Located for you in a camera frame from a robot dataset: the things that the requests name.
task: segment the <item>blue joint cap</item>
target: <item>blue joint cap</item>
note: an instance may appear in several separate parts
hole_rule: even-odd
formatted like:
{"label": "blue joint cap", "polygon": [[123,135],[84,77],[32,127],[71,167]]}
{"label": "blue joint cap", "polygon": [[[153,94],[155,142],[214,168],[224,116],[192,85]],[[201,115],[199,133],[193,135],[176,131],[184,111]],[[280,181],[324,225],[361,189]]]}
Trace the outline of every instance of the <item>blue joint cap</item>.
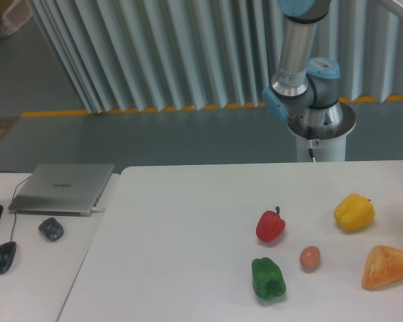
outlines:
{"label": "blue joint cap", "polygon": [[308,74],[319,78],[338,79],[341,77],[341,68],[331,58],[313,57],[309,59]]}
{"label": "blue joint cap", "polygon": [[267,110],[277,119],[286,119],[289,117],[288,111],[282,102],[277,98],[275,93],[269,88],[263,89],[263,101]]}
{"label": "blue joint cap", "polygon": [[277,0],[277,5],[284,15],[299,17],[313,6],[315,0]]}

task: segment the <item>computer mouse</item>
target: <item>computer mouse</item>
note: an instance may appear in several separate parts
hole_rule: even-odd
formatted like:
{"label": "computer mouse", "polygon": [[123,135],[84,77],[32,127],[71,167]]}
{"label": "computer mouse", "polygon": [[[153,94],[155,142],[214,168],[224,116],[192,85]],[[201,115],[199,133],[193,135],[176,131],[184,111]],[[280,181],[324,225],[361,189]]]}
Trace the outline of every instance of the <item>computer mouse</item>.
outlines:
{"label": "computer mouse", "polygon": [[0,274],[11,268],[16,253],[16,243],[9,241],[0,245]]}
{"label": "computer mouse", "polygon": [[53,217],[44,220],[43,223],[40,224],[39,230],[52,242],[55,242],[64,234],[64,228]]}

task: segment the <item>laptop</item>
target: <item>laptop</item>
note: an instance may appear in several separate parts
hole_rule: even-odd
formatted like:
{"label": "laptop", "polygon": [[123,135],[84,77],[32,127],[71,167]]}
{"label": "laptop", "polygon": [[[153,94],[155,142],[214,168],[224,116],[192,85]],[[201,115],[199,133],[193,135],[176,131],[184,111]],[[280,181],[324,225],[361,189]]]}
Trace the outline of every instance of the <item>laptop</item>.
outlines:
{"label": "laptop", "polygon": [[39,164],[9,206],[12,213],[90,216],[113,164]]}

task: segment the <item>robotic arm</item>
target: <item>robotic arm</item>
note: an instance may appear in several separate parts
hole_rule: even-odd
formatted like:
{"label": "robotic arm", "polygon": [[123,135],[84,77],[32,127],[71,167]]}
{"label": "robotic arm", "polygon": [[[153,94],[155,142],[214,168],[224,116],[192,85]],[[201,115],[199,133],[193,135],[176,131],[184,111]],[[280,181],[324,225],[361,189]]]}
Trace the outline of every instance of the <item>robotic arm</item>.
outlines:
{"label": "robotic arm", "polygon": [[353,110],[339,103],[339,65],[310,59],[317,23],[330,0],[277,0],[285,15],[279,68],[263,100],[278,119],[287,118],[296,137],[298,161],[344,161],[346,135],[355,126]]}

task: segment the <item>toast slice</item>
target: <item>toast slice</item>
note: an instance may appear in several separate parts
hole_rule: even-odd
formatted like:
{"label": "toast slice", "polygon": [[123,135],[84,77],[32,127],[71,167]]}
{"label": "toast slice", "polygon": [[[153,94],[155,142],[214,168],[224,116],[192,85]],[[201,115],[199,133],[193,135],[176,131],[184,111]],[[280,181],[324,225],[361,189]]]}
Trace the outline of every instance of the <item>toast slice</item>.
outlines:
{"label": "toast slice", "polygon": [[389,246],[375,246],[365,262],[361,285],[366,290],[403,280],[403,250]]}

